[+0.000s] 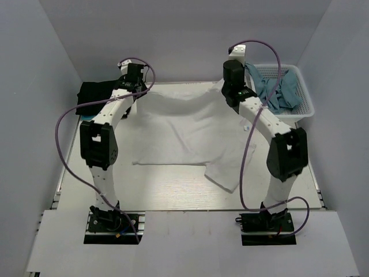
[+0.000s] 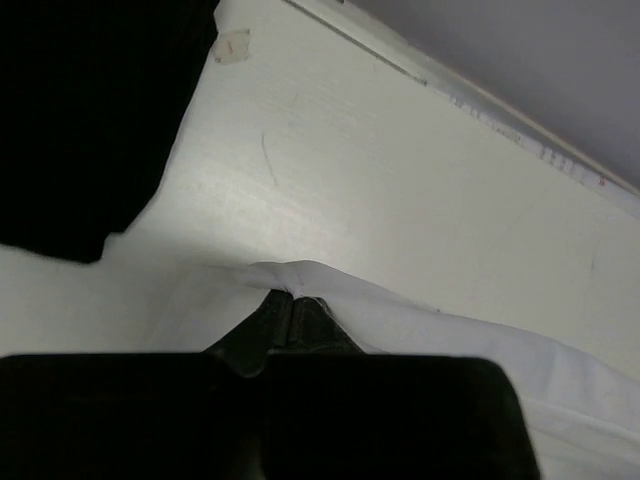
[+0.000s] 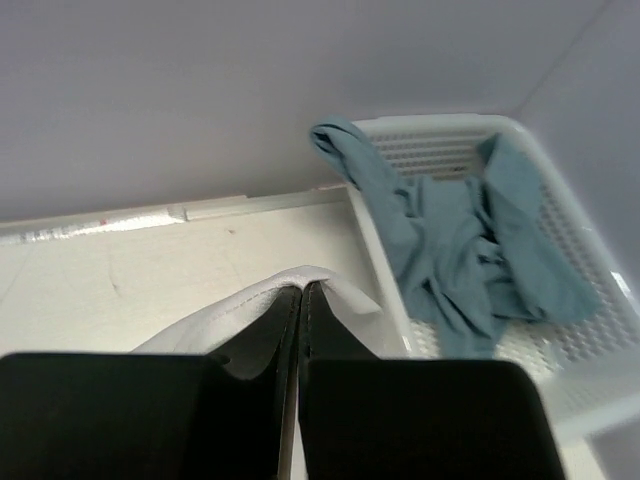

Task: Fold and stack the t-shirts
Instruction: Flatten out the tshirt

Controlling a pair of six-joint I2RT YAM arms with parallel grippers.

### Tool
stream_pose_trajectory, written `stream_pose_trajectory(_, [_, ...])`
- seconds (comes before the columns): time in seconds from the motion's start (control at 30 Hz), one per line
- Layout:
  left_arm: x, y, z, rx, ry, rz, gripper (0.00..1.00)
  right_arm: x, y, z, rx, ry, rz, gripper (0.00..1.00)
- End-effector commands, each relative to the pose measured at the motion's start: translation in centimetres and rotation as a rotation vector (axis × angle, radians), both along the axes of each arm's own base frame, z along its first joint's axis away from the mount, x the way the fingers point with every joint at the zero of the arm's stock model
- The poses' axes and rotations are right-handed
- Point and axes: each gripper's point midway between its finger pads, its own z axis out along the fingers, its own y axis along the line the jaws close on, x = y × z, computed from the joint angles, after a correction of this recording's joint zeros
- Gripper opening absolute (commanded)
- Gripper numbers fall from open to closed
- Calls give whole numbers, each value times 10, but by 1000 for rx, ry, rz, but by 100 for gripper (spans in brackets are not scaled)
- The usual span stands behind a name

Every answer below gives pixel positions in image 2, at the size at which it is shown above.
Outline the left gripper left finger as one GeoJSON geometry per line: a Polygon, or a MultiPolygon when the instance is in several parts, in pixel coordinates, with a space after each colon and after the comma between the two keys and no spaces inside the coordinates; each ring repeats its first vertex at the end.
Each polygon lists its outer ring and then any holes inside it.
{"type": "Polygon", "coordinates": [[[268,353],[286,343],[292,318],[293,297],[271,290],[247,318],[204,350],[243,378],[259,375],[268,353]]]}

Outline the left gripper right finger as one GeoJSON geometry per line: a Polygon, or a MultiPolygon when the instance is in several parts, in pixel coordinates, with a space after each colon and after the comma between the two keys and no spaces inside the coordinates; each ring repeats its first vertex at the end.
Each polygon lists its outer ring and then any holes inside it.
{"type": "Polygon", "coordinates": [[[360,354],[363,350],[340,327],[326,302],[302,297],[276,329],[273,348],[302,353],[360,354]]]}

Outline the white t shirt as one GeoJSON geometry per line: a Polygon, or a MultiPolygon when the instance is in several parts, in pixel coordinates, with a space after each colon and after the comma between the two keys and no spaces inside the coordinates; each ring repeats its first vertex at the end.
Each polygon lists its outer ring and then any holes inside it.
{"type": "Polygon", "coordinates": [[[5,479],[635,479],[639,385],[312,261],[1,271],[5,479]]]}

